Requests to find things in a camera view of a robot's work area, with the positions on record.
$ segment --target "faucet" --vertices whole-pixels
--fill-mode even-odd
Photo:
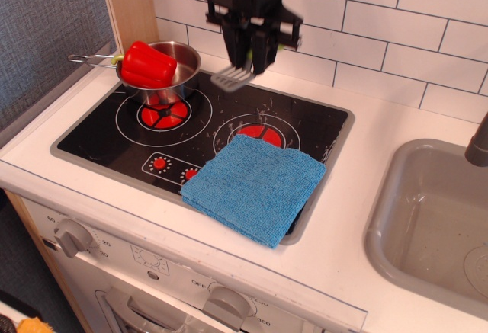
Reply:
[[[486,114],[480,127],[471,138],[464,156],[469,163],[478,167],[488,167],[488,114]]]

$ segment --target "red bell pepper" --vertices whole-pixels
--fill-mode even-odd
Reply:
[[[174,58],[136,41],[124,56],[115,56],[112,63],[122,61],[120,76],[130,85],[140,88],[165,88],[172,84],[177,62]]]

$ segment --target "countertop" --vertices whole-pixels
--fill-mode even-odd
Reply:
[[[201,56],[207,71],[228,65]],[[212,268],[223,283],[245,286],[244,293],[316,324],[348,321],[368,333],[488,331],[485,320],[388,282],[364,251],[375,197],[398,147],[421,138],[465,146],[475,123],[271,71],[260,75],[257,85],[345,108],[355,117],[301,239],[273,250],[186,207],[52,157],[50,145],[116,83],[114,70],[92,70],[0,149],[0,186],[47,207],[76,208],[108,231],[122,228],[148,245],[163,244],[189,267]]]

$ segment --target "pepper stem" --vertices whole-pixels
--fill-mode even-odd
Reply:
[[[115,55],[114,57],[112,57],[112,59],[110,60],[110,62],[112,63],[112,65],[117,65],[117,63],[119,61],[122,61],[124,60],[124,55],[123,54],[120,54],[120,55]]]

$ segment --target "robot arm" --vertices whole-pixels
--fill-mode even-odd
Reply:
[[[252,67],[255,75],[262,74],[275,61],[279,45],[298,48],[303,19],[288,11],[281,0],[207,2],[207,21],[222,27],[230,62],[236,69],[250,71]],[[216,5],[226,13],[217,12]],[[290,34],[281,32],[281,23],[291,26]]]

